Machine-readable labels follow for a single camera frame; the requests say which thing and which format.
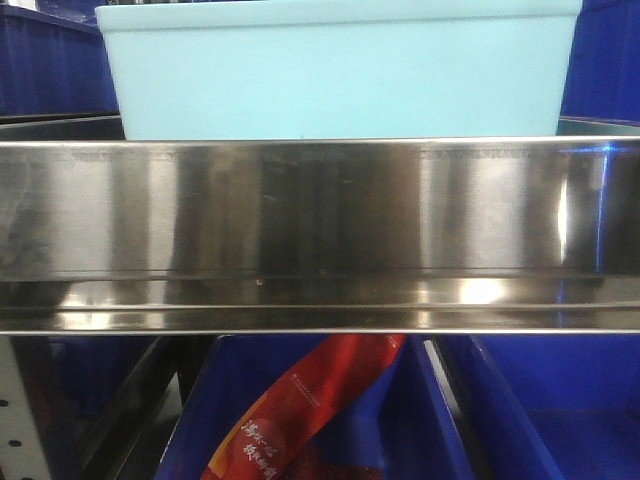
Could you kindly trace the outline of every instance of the shelf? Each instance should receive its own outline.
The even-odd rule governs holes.
[[[640,137],[0,142],[0,332],[640,331],[639,175]]]

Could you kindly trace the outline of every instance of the light blue plastic bin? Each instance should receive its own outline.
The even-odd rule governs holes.
[[[97,9],[128,139],[553,135],[581,0]]]

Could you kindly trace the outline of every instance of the plastic bin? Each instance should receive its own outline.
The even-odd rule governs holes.
[[[640,137],[640,123],[601,118],[562,117],[558,135],[610,135]]]
[[[640,121],[640,1],[585,0],[562,113]]]
[[[581,0],[105,6],[128,139],[555,134]]]
[[[162,459],[156,480],[199,479],[246,409],[324,337],[223,337],[214,346]],[[382,468],[385,479],[472,479],[422,339],[315,437],[328,462]]]
[[[0,4],[0,116],[117,110],[96,27]]]
[[[151,337],[51,337],[62,390],[77,417],[100,415]]]
[[[74,22],[96,25],[96,7],[107,0],[38,0],[38,10]]]
[[[640,478],[639,336],[443,342],[497,478]]]

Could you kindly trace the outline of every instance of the red snack package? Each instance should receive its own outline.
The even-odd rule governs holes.
[[[249,408],[201,480],[280,478],[307,442],[391,365],[403,341],[404,335],[329,336]]]
[[[280,480],[382,480],[382,471],[373,467],[324,462],[320,450],[309,443]]]

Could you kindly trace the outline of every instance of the stainless steel tray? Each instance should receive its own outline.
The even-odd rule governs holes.
[[[640,137],[0,143],[0,331],[640,332]]]

